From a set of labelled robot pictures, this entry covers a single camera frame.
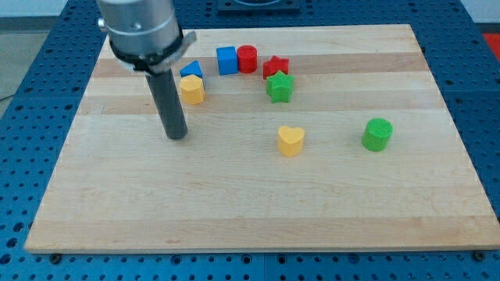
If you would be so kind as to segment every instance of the blue triangular prism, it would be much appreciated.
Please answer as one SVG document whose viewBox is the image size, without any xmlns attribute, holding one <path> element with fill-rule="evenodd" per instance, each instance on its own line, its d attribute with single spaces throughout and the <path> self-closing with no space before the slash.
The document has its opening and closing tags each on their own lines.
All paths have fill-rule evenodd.
<svg viewBox="0 0 500 281">
<path fill-rule="evenodd" d="M 202 68 L 200 67 L 200 63 L 198 61 L 193 61 L 192 63 L 185 66 L 180 70 L 180 76 L 188 76 L 194 74 L 203 79 Z"/>
</svg>

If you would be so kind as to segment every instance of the green star block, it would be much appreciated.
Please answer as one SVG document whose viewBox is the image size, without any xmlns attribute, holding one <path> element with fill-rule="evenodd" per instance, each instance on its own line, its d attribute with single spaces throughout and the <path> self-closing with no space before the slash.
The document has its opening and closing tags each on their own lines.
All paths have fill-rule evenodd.
<svg viewBox="0 0 500 281">
<path fill-rule="evenodd" d="M 279 70 L 276 74 L 267 77 L 267 94 L 271 102 L 290 102 L 291 92 L 294 90 L 294 77 Z"/>
</svg>

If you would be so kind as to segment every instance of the wooden board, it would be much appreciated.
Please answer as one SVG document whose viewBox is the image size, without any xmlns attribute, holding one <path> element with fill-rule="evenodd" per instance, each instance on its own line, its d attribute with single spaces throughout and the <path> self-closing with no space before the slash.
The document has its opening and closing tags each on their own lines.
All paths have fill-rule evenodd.
<svg viewBox="0 0 500 281">
<path fill-rule="evenodd" d="M 408 25 L 197 30 L 206 100 L 166 138 L 141 74 L 107 44 L 25 245 L 34 253 L 492 249 L 500 226 Z M 262 67 L 219 76 L 216 47 L 291 60 L 290 104 Z M 383 117 L 387 149 L 361 145 Z M 279 126 L 306 131 L 277 150 Z"/>
</svg>

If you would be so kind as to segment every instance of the black cylindrical end effector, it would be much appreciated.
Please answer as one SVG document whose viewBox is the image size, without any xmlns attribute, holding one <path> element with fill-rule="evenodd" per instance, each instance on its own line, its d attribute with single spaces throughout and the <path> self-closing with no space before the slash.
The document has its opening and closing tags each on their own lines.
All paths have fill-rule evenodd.
<svg viewBox="0 0 500 281">
<path fill-rule="evenodd" d="M 172 70 L 153 76 L 146 75 L 146 80 L 155 99 L 166 136 L 173 140 L 183 138 L 188 133 L 188 126 L 173 81 Z"/>
</svg>

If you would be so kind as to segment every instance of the blue pegboard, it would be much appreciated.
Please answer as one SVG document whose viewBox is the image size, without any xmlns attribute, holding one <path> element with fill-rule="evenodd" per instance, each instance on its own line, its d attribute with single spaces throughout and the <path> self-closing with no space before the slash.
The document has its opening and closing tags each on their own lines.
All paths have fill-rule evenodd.
<svg viewBox="0 0 500 281">
<path fill-rule="evenodd" d="M 185 28 L 410 23 L 500 215 L 500 65 L 458 0 L 301 0 L 301 12 L 217 15 L 176 1 Z M 500 279 L 500 251 L 32 255 L 31 223 L 104 41 L 94 0 L 69 0 L 0 120 L 0 280 Z"/>
</svg>

